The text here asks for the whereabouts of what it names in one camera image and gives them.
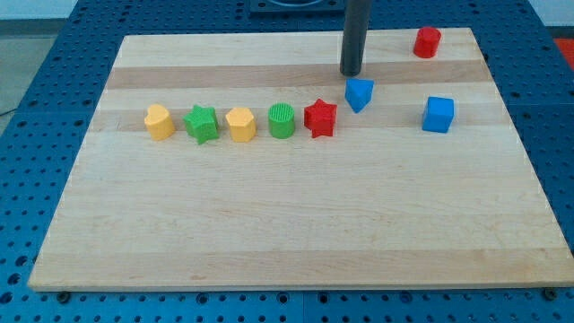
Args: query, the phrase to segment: gray floor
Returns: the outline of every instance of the gray floor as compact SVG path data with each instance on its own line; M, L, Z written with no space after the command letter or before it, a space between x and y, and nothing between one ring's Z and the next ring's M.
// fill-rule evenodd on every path
M16 109L56 35L0 37L0 115ZM15 112L0 117L0 135Z

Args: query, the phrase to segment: black metal rod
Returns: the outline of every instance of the black metal rod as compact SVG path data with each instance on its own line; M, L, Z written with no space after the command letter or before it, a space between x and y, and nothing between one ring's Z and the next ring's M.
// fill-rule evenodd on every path
M340 66L345 76L355 76L361 72L371 5L372 0L347 0Z

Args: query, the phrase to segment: green cylinder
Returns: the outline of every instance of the green cylinder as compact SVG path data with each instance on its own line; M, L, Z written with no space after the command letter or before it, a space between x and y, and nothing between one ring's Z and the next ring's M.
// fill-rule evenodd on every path
M277 103L269 109L269 132L278 139L289 138L295 132L295 111L287 103Z

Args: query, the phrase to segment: red cylinder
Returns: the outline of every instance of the red cylinder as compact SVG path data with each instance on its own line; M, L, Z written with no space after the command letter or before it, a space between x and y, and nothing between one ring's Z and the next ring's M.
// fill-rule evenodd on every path
M437 55L440 42L440 31L433 27L422 27L416 34L413 53L420 58L431 58Z

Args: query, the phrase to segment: yellow block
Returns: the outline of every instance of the yellow block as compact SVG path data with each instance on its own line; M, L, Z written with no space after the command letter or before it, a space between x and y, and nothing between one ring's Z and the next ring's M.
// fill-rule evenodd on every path
M161 104L152 104L143 120L153 140L163 140L176 131L170 112Z
M233 108L225 115L230 126L231 139L236 143L247 143L255 136L255 117L249 108Z

